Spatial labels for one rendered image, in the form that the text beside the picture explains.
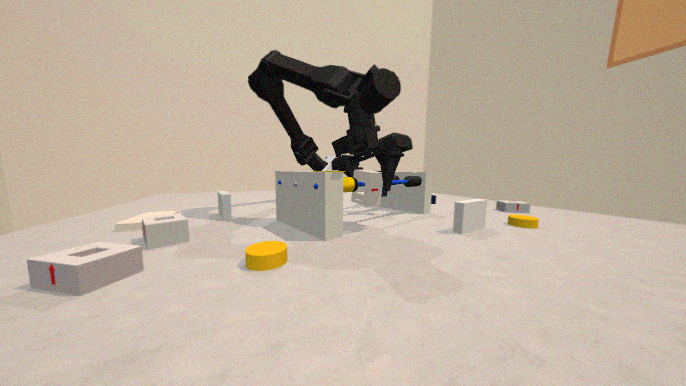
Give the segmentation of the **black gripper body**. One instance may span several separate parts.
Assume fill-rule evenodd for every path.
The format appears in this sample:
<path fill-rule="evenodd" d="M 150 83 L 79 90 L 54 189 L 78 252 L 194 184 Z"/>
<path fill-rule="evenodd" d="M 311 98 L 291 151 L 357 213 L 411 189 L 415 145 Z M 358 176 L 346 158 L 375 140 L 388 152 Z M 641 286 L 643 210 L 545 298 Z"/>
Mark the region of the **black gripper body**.
<path fill-rule="evenodd" d="M 343 167 L 358 167 L 359 162 L 367 160 L 369 158 L 375 157 L 376 155 L 382 154 L 384 152 L 395 152 L 402 153 L 413 149 L 412 141 L 409 136 L 391 133 L 384 136 L 378 140 L 377 132 L 380 131 L 380 126 L 377 126 L 375 120 L 372 118 L 363 118 L 352 122 L 349 127 L 350 129 L 357 125 L 365 125 L 371 136 L 372 146 L 371 149 L 365 149 L 364 147 L 358 148 L 351 155 L 341 155 L 332 160 L 332 170 L 338 170 Z M 363 156 L 363 157 L 362 157 Z"/>

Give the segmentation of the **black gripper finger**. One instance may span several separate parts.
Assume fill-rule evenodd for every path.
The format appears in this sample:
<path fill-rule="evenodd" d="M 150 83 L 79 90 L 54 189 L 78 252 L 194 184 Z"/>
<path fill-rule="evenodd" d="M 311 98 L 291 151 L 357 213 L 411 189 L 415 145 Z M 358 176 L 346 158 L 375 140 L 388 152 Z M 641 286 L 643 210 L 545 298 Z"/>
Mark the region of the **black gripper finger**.
<path fill-rule="evenodd" d="M 338 169 L 338 171 L 345 171 L 344 174 L 346 174 L 347 177 L 353 177 L 354 170 L 363 170 L 363 167 L 343 167 Z"/>
<path fill-rule="evenodd" d="M 390 191 L 396 168 L 403 156 L 404 153 L 395 152 L 384 152 L 375 156 L 381 167 L 385 191 Z"/>

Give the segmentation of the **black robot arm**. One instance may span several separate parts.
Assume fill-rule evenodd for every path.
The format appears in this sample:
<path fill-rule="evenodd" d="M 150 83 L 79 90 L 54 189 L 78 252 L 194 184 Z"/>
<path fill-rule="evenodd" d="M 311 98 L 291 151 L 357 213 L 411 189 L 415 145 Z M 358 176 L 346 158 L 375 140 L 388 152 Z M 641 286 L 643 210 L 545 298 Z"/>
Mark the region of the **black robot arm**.
<path fill-rule="evenodd" d="M 256 70 L 248 76 L 248 85 L 267 101 L 291 138 L 291 149 L 300 165 L 322 171 L 328 163 L 316 153 L 319 148 L 312 137 L 305 135 L 284 97 L 283 80 L 313 92 L 318 101 L 331 107 L 344 107 L 349 125 L 359 119 L 372 118 L 399 96 L 397 75 L 375 64 L 366 74 L 343 66 L 314 66 L 281 55 L 274 50 L 263 57 Z M 336 157 L 364 147 L 371 149 L 372 140 L 365 125 L 349 129 L 349 134 L 333 142 Z"/>

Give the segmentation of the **yellow short cylinder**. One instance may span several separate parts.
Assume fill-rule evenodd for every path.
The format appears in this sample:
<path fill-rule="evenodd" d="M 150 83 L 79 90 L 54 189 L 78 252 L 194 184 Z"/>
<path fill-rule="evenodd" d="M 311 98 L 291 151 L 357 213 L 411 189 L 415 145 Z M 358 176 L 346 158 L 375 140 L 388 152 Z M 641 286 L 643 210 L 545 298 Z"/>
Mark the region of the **yellow short cylinder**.
<path fill-rule="evenodd" d="M 528 215 L 511 214 L 508 216 L 508 224 L 528 229 L 538 228 L 539 218 Z"/>
<path fill-rule="evenodd" d="M 271 270 L 286 262 L 287 244 L 281 241 L 259 242 L 250 245 L 245 252 L 245 265 L 250 270 Z"/>

